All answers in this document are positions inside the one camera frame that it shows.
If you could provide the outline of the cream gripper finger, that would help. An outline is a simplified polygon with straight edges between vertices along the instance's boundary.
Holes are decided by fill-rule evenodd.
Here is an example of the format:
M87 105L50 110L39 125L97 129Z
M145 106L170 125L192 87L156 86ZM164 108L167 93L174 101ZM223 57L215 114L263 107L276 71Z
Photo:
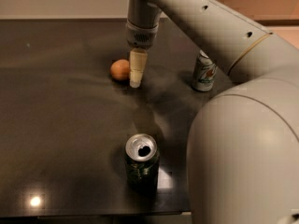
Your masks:
M148 53L145 49L134 48L130 51L130 86L138 88L141 85L143 73L146 67Z

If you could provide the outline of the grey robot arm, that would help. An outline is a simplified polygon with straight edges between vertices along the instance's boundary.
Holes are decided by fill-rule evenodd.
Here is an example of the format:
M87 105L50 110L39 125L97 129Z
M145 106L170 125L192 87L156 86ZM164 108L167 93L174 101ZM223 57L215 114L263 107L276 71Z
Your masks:
M235 86L190 128L193 224L298 224L299 50L216 0L146 0Z

